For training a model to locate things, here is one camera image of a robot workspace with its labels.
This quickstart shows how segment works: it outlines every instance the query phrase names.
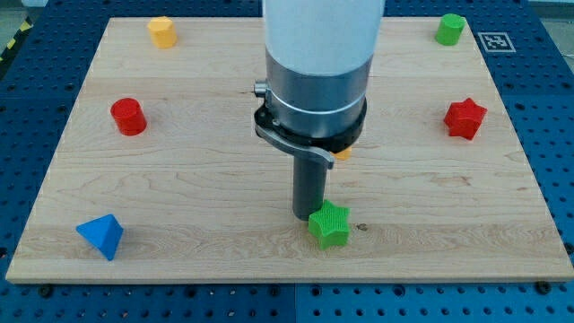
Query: wood grain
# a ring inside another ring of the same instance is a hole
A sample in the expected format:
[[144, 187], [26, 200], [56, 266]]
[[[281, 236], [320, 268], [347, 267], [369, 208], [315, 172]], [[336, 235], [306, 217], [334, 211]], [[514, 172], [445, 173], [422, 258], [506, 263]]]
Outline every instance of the wood grain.
[[[329, 172], [351, 207], [344, 248], [320, 250], [291, 213], [292, 159], [253, 132], [265, 76], [258, 19], [175, 18], [178, 44], [147, 18], [111, 19], [7, 274], [17, 284], [521, 282], [574, 277], [570, 260], [471, 31], [433, 39], [436, 18], [386, 18], [365, 129]], [[109, 115], [137, 98], [149, 126]], [[468, 142], [452, 101], [488, 108]], [[74, 230], [113, 213], [106, 261]]]

